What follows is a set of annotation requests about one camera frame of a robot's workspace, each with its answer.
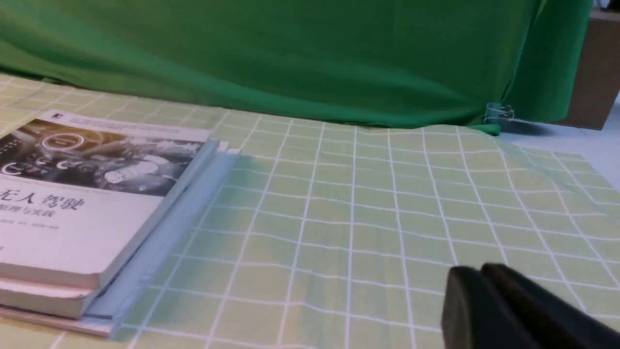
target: table surface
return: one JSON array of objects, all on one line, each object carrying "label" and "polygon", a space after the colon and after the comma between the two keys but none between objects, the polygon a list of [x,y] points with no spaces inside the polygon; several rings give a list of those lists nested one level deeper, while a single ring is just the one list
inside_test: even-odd
[{"label": "table surface", "polygon": [[49,109],[210,128],[245,155],[115,338],[2,319],[8,348],[443,348],[448,269],[486,261],[620,330],[620,194],[580,155],[0,76],[0,130]]}]

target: book title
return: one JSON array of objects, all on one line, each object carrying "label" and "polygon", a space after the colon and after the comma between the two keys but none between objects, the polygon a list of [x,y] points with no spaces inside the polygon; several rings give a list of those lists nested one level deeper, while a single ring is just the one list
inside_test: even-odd
[{"label": "book title", "polygon": [[39,195],[18,189],[0,189],[0,212],[53,217],[57,210],[77,211],[85,203],[81,197]]}]

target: green backdrop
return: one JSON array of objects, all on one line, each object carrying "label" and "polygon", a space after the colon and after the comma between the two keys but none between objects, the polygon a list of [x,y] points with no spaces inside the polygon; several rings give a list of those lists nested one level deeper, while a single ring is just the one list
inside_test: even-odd
[{"label": "green backdrop", "polygon": [[387,127],[565,117],[590,0],[0,0],[0,69]]}]

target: white grid line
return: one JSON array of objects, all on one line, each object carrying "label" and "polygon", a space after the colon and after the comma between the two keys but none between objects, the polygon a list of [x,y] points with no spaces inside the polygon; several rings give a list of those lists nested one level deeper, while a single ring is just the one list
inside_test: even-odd
[{"label": "white grid line", "polygon": [[115,109],[114,111],[111,111],[111,112],[109,112],[106,116],[104,116],[104,119],[109,119],[109,118],[111,118],[111,117],[112,117],[112,115],[114,115],[114,113],[116,113],[116,112],[118,112],[118,111],[124,111],[124,110],[125,110],[125,108],[129,105],[129,103],[131,103],[134,99],[135,99],[135,97],[134,97],[134,98],[129,98],[129,99],[127,99],[127,101],[125,101],[125,103],[123,103],[123,105],[122,105],[120,108]]},{"label": "white grid line", "polygon": [[[461,141],[461,131],[460,131],[459,127],[457,127],[457,126],[455,126],[454,128],[456,129],[456,137],[457,137],[457,139],[459,141],[459,148],[462,151],[463,150],[463,143]],[[465,166],[465,171],[467,173],[467,177],[469,178],[469,181],[471,182],[471,186],[474,189],[474,193],[476,194],[476,198],[478,198],[478,203],[480,204],[480,206],[482,208],[482,211],[484,212],[484,217],[487,219],[487,223],[489,225],[489,229],[491,230],[491,233],[493,234],[493,238],[495,239],[495,242],[497,242],[497,245],[499,246],[500,253],[502,254],[502,259],[504,260],[504,263],[506,265],[508,265],[508,258],[506,257],[506,253],[504,252],[502,244],[500,243],[500,239],[497,237],[497,232],[495,231],[495,227],[493,226],[493,223],[491,222],[491,218],[489,217],[489,213],[487,212],[487,208],[482,203],[482,199],[480,197],[480,194],[478,193],[478,189],[476,188],[476,185],[474,185],[474,180],[471,178],[471,174],[469,173],[469,165],[467,164],[467,159],[465,159],[465,154],[461,153],[461,157],[463,159],[463,166]]]},{"label": "white grid line", "polygon": [[[293,126],[293,120],[291,119],[290,123],[288,124],[288,129],[286,130],[286,134],[284,135],[284,139],[282,140],[282,144],[280,145],[280,148],[278,149],[278,154],[277,154],[276,159],[275,159],[275,161],[273,163],[272,172],[271,172],[271,174],[269,176],[269,179],[267,180],[267,183],[265,184],[265,190],[267,190],[267,188],[269,188],[269,184],[271,183],[273,172],[275,171],[275,168],[276,168],[276,166],[278,164],[278,159],[280,157],[280,154],[282,153],[282,149],[284,147],[284,143],[286,142],[286,138],[287,138],[288,133],[290,132],[292,126]],[[260,207],[262,205],[263,200],[265,200],[266,196],[267,195],[265,193],[263,193],[261,195],[260,201],[259,201],[257,207]],[[248,229],[248,234],[243,239],[243,243],[241,245],[241,251],[239,252],[239,256],[237,258],[237,263],[235,264],[235,267],[234,267],[233,272],[232,272],[233,274],[231,275],[231,278],[230,278],[230,280],[228,282],[228,285],[226,286],[226,292],[224,294],[226,297],[228,297],[230,295],[230,291],[233,288],[232,286],[233,286],[234,278],[235,278],[235,275],[237,274],[237,270],[239,270],[239,263],[241,262],[241,260],[243,258],[243,254],[244,254],[246,246],[247,246],[247,241],[248,241],[249,236],[250,236],[249,232],[252,230],[252,227],[254,226],[254,222],[256,221],[256,217],[258,216],[258,214],[259,214],[259,210],[256,209],[256,211],[252,215],[252,220],[250,221],[250,226],[249,226],[249,229]],[[222,316],[222,313],[224,312],[224,306],[226,306],[226,297],[219,304],[218,312],[215,315],[215,320],[213,321],[213,325],[211,326],[211,330],[209,331],[209,337],[210,338],[212,338],[215,335],[215,330],[216,330],[216,328],[218,326],[219,319]],[[211,340],[207,341],[207,343],[205,345],[205,349],[209,349],[210,346],[211,346]]]},{"label": "white grid line", "polygon": [[[339,315],[342,317],[346,317],[348,313],[343,312],[343,311],[339,311],[339,310],[333,310],[333,309],[324,309],[318,306],[315,306],[313,304],[310,303],[306,303],[306,302],[302,302],[302,301],[295,301],[295,302],[281,302],[281,301],[265,301],[264,299],[254,299],[254,298],[247,298],[247,297],[237,297],[237,296],[224,296],[221,294],[217,294],[217,293],[212,293],[212,292],[203,292],[203,291],[193,291],[193,290],[189,290],[189,289],[178,289],[178,288],[163,288],[163,287],[159,287],[159,286],[150,286],[149,289],[155,289],[158,291],[173,291],[173,292],[179,292],[179,293],[184,293],[184,294],[192,294],[195,296],[201,296],[201,297],[209,297],[209,298],[216,298],[216,299],[228,299],[228,300],[232,300],[232,301],[237,301],[237,302],[243,302],[243,303],[249,303],[249,304],[260,304],[263,306],[291,306],[291,307],[296,307],[296,306],[302,306],[302,307],[306,307],[308,309],[312,309],[316,312],[320,312],[322,314],[332,314],[332,315]],[[413,329],[415,328],[423,328],[423,329],[427,329],[429,327],[424,327],[424,326],[419,326],[419,325],[412,325],[409,324],[407,322],[398,322],[398,321],[391,321],[391,320],[386,320],[386,319],[381,319],[378,317],[373,317],[373,316],[368,316],[368,315],[361,315],[361,314],[350,314],[350,317],[354,318],[354,319],[365,319],[365,320],[369,320],[369,321],[373,321],[373,322],[378,322],[380,324],[389,324],[389,325],[396,325],[396,326],[400,326],[400,327],[412,327]]]},{"label": "white grid line", "polygon": [[11,81],[13,81],[15,78],[13,76],[11,76],[7,81],[2,83],[2,88],[0,88],[0,92],[3,92],[10,84]]},{"label": "white grid line", "polygon": [[605,260],[601,257],[601,255],[598,253],[598,251],[594,248],[594,246],[592,245],[592,243],[589,241],[589,239],[586,237],[586,235],[582,232],[581,228],[579,227],[579,225],[575,222],[575,218],[573,217],[573,215],[570,213],[569,208],[566,206],[566,202],[564,201],[564,197],[562,197],[561,194],[558,194],[558,196],[560,197],[560,202],[562,203],[562,206],[564,207],[564,210],[566,211],[570,222],[575,226],[575,228],[577,229],[577,231],[579,232],[579,235],[586,241],[586,243],[588,244],[588,246],[590,247],[590,249],[592,250],[592,252],[594,252],[594,254],[596,255],[597,259],[601,262],[601,264],[603,265],[603,267],[605,268],[605,270],[607,271],[607,273],[609,274],[609,276],[611,277],[611,279],[614,281],[614,283],[616,283],[616,286],[618,286],[620,288],[620,282],[618,282],[618,279],[616,278],[616,276],[614,275],[614,273],[611,272],[609,266],[607,265],[607,263],[605,263]]},{"label": "white grid line", "polygon": [[353,174],[351,177],[351,212],[350,214],[350,222],[349,222],[349,253],[347,260],[347,317],[345,319],[345,349],[349,349],[350,347],[350,337],[351,337],[351,303],[352,301],[352,292],[351,292],[351,279],[353,279],[353,232],[355,229],[355,175],[357,172],[356,161],[355,158],[357,156],[357,132],[358,127],[353,127]]},{"label": "white grid line", "polygon": [[90,107],[91,105],[95,104],[97,101],[101,100],[105,95],[106,95],[106,93],[104,93],[104,92],[99,93],[99,95],[97,97],[93,98],[92,101],[90,101],[90,102],[84,104],[83,106],[77,108],[74,112],[78,113],[79,111],[83,110],[84,108]]},{"label": "white grid line", "polygon": [[[126,329],[142,329],[139,326],[134,326],[134,325],[129,325],[129,324],[125,324],[123,325],[123,328]],[[287,348],[287,349],[317,349],[315,347],[312,346],[308,346],[308,345],[283,345],[281,347],[276,347],[273,345],[261,345],[261,344],[256,344],[256,343],[249,343],[249,342],[243,342],[240,340],[232,340],[232,339],[228,339],[228,338],[221,338],[221,337],[211,337],[208,335],[197,335],[194,333],[187,333],[187,332],[180,332],[180,331],[173,331],[173,330],[166,330],[166,329],[162,329],[159,327],[144,327],[144,330],[147,330],[149,332],[154,332],[154,333],[160,333],[160,334],[164,334],[164,335],[172,335],[172,336],[176,336],[176,337],[186,337],[186,338],[194,338],[194,339],[200,339],[200,340],[204,340],[206,342],[216,342],[216,343],[227,343],[227,344],[233,344],[233,345],[239,345],[239,346],[243,346],[246,348],[256,348],[256,349],[279,349],[279,348]]]},{"label": "white grid line", "polygon": [[179,122],[179,125],[185,125],[185,123],[190,119],[192,114],[198,110],[198,107],[199,107],[198,105],[194,106],[192,110],[188,112],[187,115],[183,117],[183,119],[181,119],[181,121]]},{"label": "white grid line", "polygon": [[[298,137],[298,138],[311,138],[311,137],[299,137],[299,136],[290,136],[290,137]],[[242,137],[228,137],[228,138],[241,139]],[[271,143],[271,142],[264,142],[264,141],[260,141],[260,140],[251,140],[251,142],[254,142],[254,143],[259,143],[259,144],[264,144],[264,145],[270,145],[270,146],[274,146],[274,145],[276,145],[276,144],[277,144],[277,143],[275,143],[275,142]],[[287,146],[285,146],[285,148],[300,149],[300,150],[308,150],[307,148],[304,148],[304,147],[297,147],[297,146],[295,146],[295,145],[287,145]],[[389,149],[388,149],[388,148],[384,148],[384,147],[375,147],[375,148],[381,148],[381,149],[385,149],[385,150],[388,150],[388,151],[389,151]],[[398,148],[396,148],[396,149],[393,149],[393,150],[401,150],[401,151],[403,151],[403,152],[406,152],[406,150],[405,150],[405,149],[398,149]],[[324,150],[321,150],[319,153],[320,153],[320,154],[325,154],[325,155],[346,156],[346,157],[349,157],[349,158],[352,158],[352,157],[353,157],[352,155],[345,154],[345,153],[326,152],[326,151],[324,151]],[[468,153],[480,153],[480,152],[475,152],[475,151],[470,151],[470,152],[467,152],[467,151],[463,151],[462,153],[459,153],[459,152],[427,152],[427,153],[424,153],[424,152],[416,152],[416,153],[419,153],[419,154],[453,154],[453,155],[460,155],[460,154],[463,154],[463,153],[468,154]],[[261,157],[261,158],[268,158],[268,159],[272,159],[272,157],[270,157],[270,156],[265,156],[265,155],[260,155],[259,157]],[[358,159],[372,160],[372,161],[380,161],[380,162],[385,162],[385,163],[388,163],[388,161],[386,161],[386,160],[384,160],[384,159],[382,159],[382,158],[371,158],[371,157],[368,157],[368,156],[361,156],[361,155],[357,155],[356,157],[357,157]],[[306,163],[306,164],[311,164],[311,162],[310,162],[310,161],[305,161],[304,163]],[[458,168],[458,167],[445,167],[445,166],[437,166],[437,165],[428,165],[428,166],[426,166],[426,165],[421,164],[421,163],[411,163],[411,162],[406,162],[406,161],[397,161],[397,160],[394,160],[392,163],[397,163],[397,164],[402,164],[402,165],[409,165],[409,166],[417,166],[417,167],[420,167],[420,168],[433,168],[433,169],[438,169],[438,170],[450,170],[450,171],[465,172],[465,170],[464,170],[464,169],[462,169],[462,168]],[[337,163],[319,163],[319,165],[332,165],[332,166],[343,166],[343,167],[350,167],[349,165],[341,165],[341,164],[337,164]],[[367,170],[367,169],[366,169],[366,168],[364,168],[364,167],[360,167],[359,169],[361,169],[361,170]],[[370,169],[370,170],[375,170],[375,171],[377,171],[377,172],[388,173],[387,171],[380,171],[380,170],[377,170],[377,169]],[[518,171],[531,171],[531,168],[509,168],[508,170],[509,170],[509,171],[512,171],[512,172],[518,172]],[[505,173],[505,171],[503,171],[503,170],[475,170],[475,169],[470,169],[469,171],[470,171],[471,173]],[[597,173],[595,173],[595,172],[591,172],[591,171],[574,171],[574,172],[575,172],[575,173],[581,173],[581,174],[587,174],[587,175],[597,175]],[[586,186],[586,187],[588,187],[588,188],[596,188],[596,189],[611,189],[611,190],[613,190],[613,188],[611,188],[611,187],[589,186],[589,185],[585,185],[585,186]]]},{"label": "white grid line", "polygon": [[280,329],[278,331],[278,345],[282,344],[282,337],[284,336],[284,329],[286,324],[286,316],[288,315],[289,303],[291,301],[291,294],[293,293],[293,280],[295,278],[295,268],[297,267],[297,260],[299,257],[299,249],[301,248],[301,242],[303,241],[304,234],[304,226],[306,225],[306,218],[308,217],[308,208],[310,206],[310,195],[312,193],[312,185],[314,181],[314,176],[316,175],[316,163],[319,160],[319,148],[321,147],[321,142],[323,141],[323,133],[325,132],[325,124],[323,124],[323,128],[321,128],[321,134],[319,136],[319,144],[316,150],[316,154],[314,155],[314,166],[312,168],[312,177],[310,179],[310,185],[308,186],[308,195],[306,197],[306,205],[304,207],[304,216],[301,219],[301,226],[299,228],[299,238],[296,242],[297,246],[295,247],[295,255],[293,257],[293,268],[291,269],[291,276],[288,280],[288,286],[286,289],[286,303],[284,306],[284,313],[282,314],[282,320],[280,321]]},{"label": "white grid line", "polygon": [[[16,97],[16,100],[14,102],[22,102],[22,101],[26,101],[26,100],[29,100],[29,99],[33,99],[34,96],[36,96],[41,90],[45,89],[45,87],[46,87],[45,83],[40,83],[36,87],[19,86],[19,85],[15,85],[15,84],[11,84],[11,85],[16,86],[18,88],[23,88],[23,89],[29,90],[29,92],[27,94],[25,94],[23,96]],[[4,88],[2,90],[5,90],[7,87],[8,87],[8,84],[5,84]],[[61,98],[65,97],[66,95],[68,95],[68,93],[63,94],[61,96]]]},{"label": "white grid line", "polygon": [[[502,157],[502,161],[504,162],[504,166],[506,167],[506,169],[508,169],[508,163],[506,162],[506,158],[504,157],[504,154],[502,152],[500,152],[500,156]],[[510,186],[514,189],[515,188],[515,184],[512,181],[512,176],[510,175],[510,172],[508,172],[508,181],[510,182]],[[542,234],[538,230],[538,226],[536,225],[536,222],[534,221],[534,219],[532,219],[532,216],[525,209],[526,206],[523,203],[523,201],[521,200],[521,196],[519,194],[517,194],[516,198],[519,200],[519,203],[521,204],[523,210],[525,211],[525,214],[528,216],[528,220],[530,221],[532,226],[536,229],[536,233],[538,234],[538,238],[541,240],[541,242],[544,245],[545,249],[549,252],[549,255],[551,256],[551,260],[553,261],[553,264],[555,265],[555,267],[557,269],[557,272],[560,274],[560,276],[562,277],[562,280],[565,282],[566,286],[569,288],[570,293],[573,295],[573,297],[575,297],[575,299],[579,303],[579,306],[581,307],[581,309],[586,312],[587,310],[586,310],[585,304],[582,302],[582,300],[579,298],[579,295],[577,294],[577,292],[575,292],[573,287],[568,282],[568,279],[564,275],[564,272],[562,271],[562,268],[560,267],[560,264],[557,262],[556,257],[554,256],[553,252],[551,251],[551,249],[547,245],[547,242],[545,241],[544,237],[542,236]]]},{"label": "white grid line", "polygon": [[[398,206],[398,194],[396,193],[396,174],[394,172],[394,164],[392,163],[392,148],[391,148],[391,139],[390,139],[390,130],[387,130],[387,148],[389,149],[389,161],[390,161],[390,170],[392,172],[392,191],[394,194],[394,205],[396,207],[396,223],[398,226],[399,238],[401,241],[401,262],[402,262],[402,279],[405,281],[405,287],[409,289],[409,274],[407,272],[407,262],[405,259],[405,240],[402,236],[402,224],[401,224],[401,214]],[[407,320],[409,321],[409,335],[411,337],[411,345],[414,349],[417,349],[417,342],[415,340],[415,331],[414,331],[414,315],[411,309],[411,295],[408,291],[405,292],[405,301],[407,303]]]},{"label": "white grid line", "polygon": [[[424,149],[426,150],[426,130],[425,129],[422,129],[422,145]],[[426,158],[427,164],[430,166],[428,155],[426,153],[424,154],[424,157]],[[450,237],[450,228],[448,227],[448,221],[446,220],[446,216],[443,214],[443,207],[441,206],[441,200],[439,197],[439,192],[437,191],[437,183],[435,182],[435,179],[433,177],[433,171],[430,171],[430,176],[431,176],[431,182],[433,183],[433,191],[437,199],[437,206],[439,207],[439,214],[440,214],[441,220],[443,221],[443,228],[446,230],[446,235],[448,237],[448,242],[450,244],[450,252],[452,253],[454,264],[458,265],[459,262],[458,262],[458,259],[456,258],[456,252],[454,250],[452,238]]]},{"label": "white grid line", "polygon": [[51,344],[50,349],[56,349],[56,348],[58,348],[58,345],[60,345],[60,342],[62,342],[62,341],[63,341],[64,336],[66,336],[66,335],[67,335],[67,331],[65,331],[65,330],[64,330],[64,331],[62,331],[62,332],[58,335],[58,337],[56,337],[56,340],[55,340],[55,341]]},{"label": "white grid line", "polygon": [[163,109],[168,102],[163,101],[160,105],[157,106],[157,108],[153,109],[152,112],[150,112],[149,114],[146,114],[141,120],[140,122],[146,122],[148,119],[154,117],[161,109]]},{"label": "white grid line", "polygon": [[[47,102],[47,104],[45,104],[43,107],[41,107],[41,108],[39,108],[39,109],[46,109],[46,108],[49,108],[49,106],[50,106],[50,105],[52,105],[53,103],[56,103],[56,102],[57,102],[59,99],[61,99],[62,97],[65,97],[65,94],[62,94],[60,97],[58,97],[58,98],[54,98],[54,99],[52,99],[51,101],[46,101],[46,102]],[[33,116],[35,113],[37,113],[37,112],[39,112],[39,111],[29,111],[29,112],[30,112],[30,113],[29,113],[29,115],[28,115],[27,117],[24,117],[24,119],[22,119],[22,120],[18,121],[17,123],[18,123],[18,124],[22,124],[22,125],[23,125],[23,124],[25,124],[26,122],[30,121],[30,119],[32,119],[32,116]]]},{"label": "white grid line", "polygon": [[[213,128],[213,131],[217,130],[217,128],[222,124],[222,122],[226,119],[227,116],[228,116],[228,113]],[[211,204],[213,203],[215,198],[218,197],[219,192],[222,190],[222,188],[223,188],[223,186],[219,187],[218,192],[215,193],[215,195],[213,196],[213,198],[211,200]],[[205,212],[202,215],[202,217],[200,217],[200,221],[198,223],[198,226],[203,225],[203,223],[204,223],[204,221],[205,221],[205,219],[206,219],[206,217],[207,217],[207,215],[209,214],[210,211],[211,211],[211,205],[209,205],[207,207],[207,209],[205,210]],[[183,260],[183,256],[185,256],[189,252],[190,246],[192,246],[192,242],[193,242],[194,238],[197,235],[197,232],[195,230],[194,231],[190,231],[190,232],[186,232],[186,233],[191,233],[191,236],[189,238],[189,241],[185,245],[185,248],[183,249],[183,252],[181,253],[181,258],[179,258],[176,261],[174,267],[172,268],[172,271],[170,272],[170,275],[168,275],[168,277],[166,278],[166,281],[164,282],[164,288],[169,287],[170,282],[172,281],[172,278],[174,277],[175,273],[177,272],[177,270],[181,266],[181,262]],[[153,316],[153,313],[155,313],[155,309],[159,305],[159,302],[161,301],[161,299],[164,297],[164,293],[165,293],[164,291],[160,291],[159,294],[157,295],[157,297],[155,298],[155,300],[153,301],[153,304],[151,305],[151,307],[149,308],[148,312],[146,313],[146,315],[144,317],[144,320],[140,324],[140,326],[138,328],[138,331],[136,332],[135,336],[131,340],[131,342],[130,342],[129,346],[127,347],[127,349],[134,349],[134,347],[136,346],[136,343],[138,342],[138,339],[140,338],[140,335],[142,334],[142,332],[147,327],[147,324],[151,320],[151,317]]]}]

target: book cover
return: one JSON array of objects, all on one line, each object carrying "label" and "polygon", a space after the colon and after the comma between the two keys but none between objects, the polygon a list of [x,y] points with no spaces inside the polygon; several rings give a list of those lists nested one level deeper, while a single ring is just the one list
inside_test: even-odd
[{"label": "book cover", "polygon": [[209,139],[62,111],[0,138],[0,281],[104,287],[215,153]]},{"label": "book cover", "polygon": [[222,185],[241,151],[220,146],[214,160],[200,170],[161,223],[136,251],[104,292],[80,319],[65,319],[13,307],[0,306],[0,316],[75,332],[110,337],[153,280],[172,248],[187,233]]}]

